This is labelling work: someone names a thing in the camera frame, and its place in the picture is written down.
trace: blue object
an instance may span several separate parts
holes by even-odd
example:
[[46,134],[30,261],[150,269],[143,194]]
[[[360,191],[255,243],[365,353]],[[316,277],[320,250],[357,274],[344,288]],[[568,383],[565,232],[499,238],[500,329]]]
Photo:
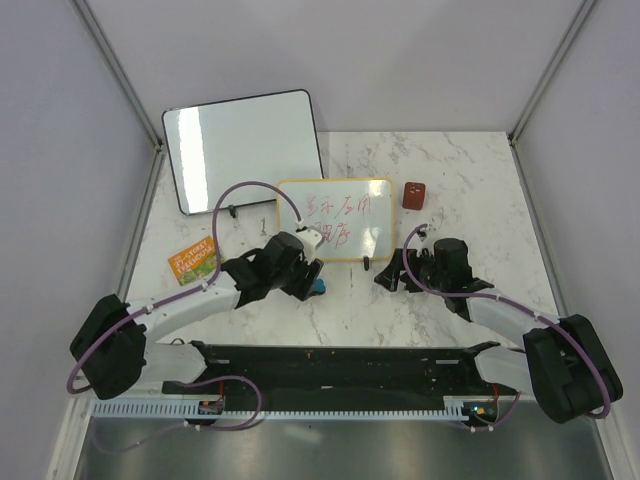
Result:
[[313,281],[313,291],[318,294],[323,294],[327,291],[327,287],[324,285],[324,280],[321,278],[316,278]]

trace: table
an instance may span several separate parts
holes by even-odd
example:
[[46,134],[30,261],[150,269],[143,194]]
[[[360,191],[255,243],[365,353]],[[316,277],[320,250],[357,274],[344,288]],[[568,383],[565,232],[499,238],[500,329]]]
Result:
[[[469,246],[474,274],[505,295],[555,312],[553,297],[520,181],[504,133],[319,133],[326,177],[389,177],[396,183],[396,244],[418,224],[431,239],[453,236]],[[425,183],[421,211],[401,207],[407,181]],[[225,258],[262,247],[277,232],[275,203],[219,216]],[[129,299],[178,287],[167,259],[211,232],[211,215],[180,213],[168,162],[153,199]],[[449,312],[442,299],[387,292],[373,283],[387,262],[327,263],[323,296],[299,302],[271,292],[259,304],[216,315],[170,337],[215,344],[306,346],[471,346],[505,343],[490,330]]]

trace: yellow frame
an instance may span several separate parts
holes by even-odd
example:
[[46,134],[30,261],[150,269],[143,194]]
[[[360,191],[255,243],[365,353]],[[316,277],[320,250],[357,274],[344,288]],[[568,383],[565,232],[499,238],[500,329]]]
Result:
[[[371,181],[371,180],[385,180],[391,184],[391,253],[386,257],[372,257],[370,260],[389,260],[393,256],[393,252],[396,249],[396,235],[395,235],[395,225],[396,225],[396,186],[388,177],[364,177],[364,178],[294,178],[282,180],[278,183],[278,188],[283,183],[324,183],[324,182],[357,182],[357,181]],[[278,230],[280,230],[280,207],[281,200],[280,195],[276,195],[276,209],[278,215]],[[323,262],[358,262],[362,261],[362,258],[320,258]]]

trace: whiteboard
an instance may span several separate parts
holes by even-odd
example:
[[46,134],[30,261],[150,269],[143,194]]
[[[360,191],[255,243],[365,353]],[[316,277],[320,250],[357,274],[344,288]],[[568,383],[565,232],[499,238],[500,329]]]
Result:
[[[213,210],[232,185],[259,180],[322,178],[311,99],[304,90],[167,110],[162,116],[180,210]],[[222,204],[275,199],[262,187],[244,187]]]
[[[393,254],[394,186],[390,179],[284,180],[278,187],[296,204],[304,224],[324,234],[318,258],[383,260]],[[296,230],[295,214],[280,198],[278,227],[290,233]]]

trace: gray wall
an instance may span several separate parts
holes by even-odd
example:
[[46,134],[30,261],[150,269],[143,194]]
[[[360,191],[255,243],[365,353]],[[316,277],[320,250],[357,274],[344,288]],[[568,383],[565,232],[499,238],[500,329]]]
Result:
[[65,0],[0,16],[0,477],[43,478],[68,345],[112,292],[152,151]]
[[293,88],[320,130],[509,130],[580,0],[88,0],[158,131]]
[[601,2],[519,146],[572,309],[591,317],[640,447],[640,3]]

